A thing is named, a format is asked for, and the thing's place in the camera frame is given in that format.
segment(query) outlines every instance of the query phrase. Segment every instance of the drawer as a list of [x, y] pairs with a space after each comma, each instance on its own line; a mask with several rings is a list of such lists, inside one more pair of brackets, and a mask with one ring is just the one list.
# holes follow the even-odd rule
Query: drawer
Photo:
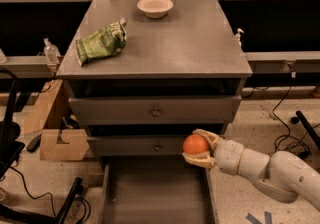
[[209, 170], [182, 157], [111, 157], [99, 224], [218, 223]]
[[70, 98], [80, 125], [228, 123], [240, 96]]
[[100, 136], [87, 141], [95, 156], [180, 155], [184, 136]]

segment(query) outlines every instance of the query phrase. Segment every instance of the floor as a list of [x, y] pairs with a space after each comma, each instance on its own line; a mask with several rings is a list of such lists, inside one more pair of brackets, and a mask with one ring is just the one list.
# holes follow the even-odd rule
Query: floor
[[[223, 137], [272, 155], [275, 151], [275, 140], [288, 134], [288, 128], [283, 123], [288, 125], [293, 136], [301, 138], [305, 134], [301, 123], [290, 122], [297, 110], [304, 113], [312, 126], [320, 123], [320, 98], [311, 96], [313, 89], [314, 87], [244, 89], [243, 101], [234, 122], [228, 126]], [[14, 120], [22, 123], [31, 109], [32, 105], [25, 106], [23, 112], [15, 114]], [[4, 111], [5, 107], [0, 106], [1, 120]], [[320, 134], [320, 127], [315, 128], [315, 131]], [[27, 145], [33, 136], [34, 134], [21, 135], [18, 140]], [[308, 135], [304, 142], [312, 152], [305, 161], [320, 172], [319, 149]], [[55, 212], [62, 206], [74, 179], [81, 177], [84, 185], [82, 196], [90, 203], [92, 211], [87, 223], [98, 223], [103, 172], [90, 152], [81, 162], [53, 162], [40, 161], [39, 149], [34, 153], [23, 151], [14, 167], [24, 174], [31, 195], [37, 197], [46, 192], [53, 194]], [[220, 224], [250, 223], [246, 219], [248, 214], [264, 223], [264, 212], [270, 212], [273, 223], [278, 224], [320, 223], [320, 213], [301, 197], [292, 204], [282, 204], [263, 195], [243, 178], [222, 174], [216, 168], [212, 169], [210, 174]], [[0, 188], [5, 190], [5, 197], [0, 196], [0, 200], [9, 207], [52, 216], [50, 197], [31, 199], [25, 192], [21, 176], [12, 169], [7, 171], [5, 178], [0, 182]], [[76, 223], [82, 215], [82, 204], [74, 203], [65, 223]], [[0, 223], [14, 222], [0, 219]]]

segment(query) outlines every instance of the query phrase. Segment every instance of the orange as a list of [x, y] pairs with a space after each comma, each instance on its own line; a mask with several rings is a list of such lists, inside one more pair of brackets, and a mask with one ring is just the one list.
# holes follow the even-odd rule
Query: orange
[[197, 134], [188, 136], [183, 142], [183, 151], [190, 155], [196, 155], [209, 150], [207, 141]]

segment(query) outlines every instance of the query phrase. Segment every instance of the drawer handle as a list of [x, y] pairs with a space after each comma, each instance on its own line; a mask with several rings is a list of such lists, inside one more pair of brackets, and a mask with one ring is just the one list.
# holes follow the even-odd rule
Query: drawer handle
[[158, 117], [158, 116], [161, 115], [161, 112], [160, 112], [159, 109], [154, 108], [154, 109], [152, 110], [152, 115], [153, 115], [154, 117]]

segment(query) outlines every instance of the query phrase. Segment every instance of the chip bag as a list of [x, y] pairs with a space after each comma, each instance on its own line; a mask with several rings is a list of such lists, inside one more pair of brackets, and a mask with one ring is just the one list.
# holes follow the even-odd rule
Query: chip bag
[[126, 46], [125, 19], [105, 26], [86, 38], [76, 41], [80, 66], [94, 60], [121, 53]]

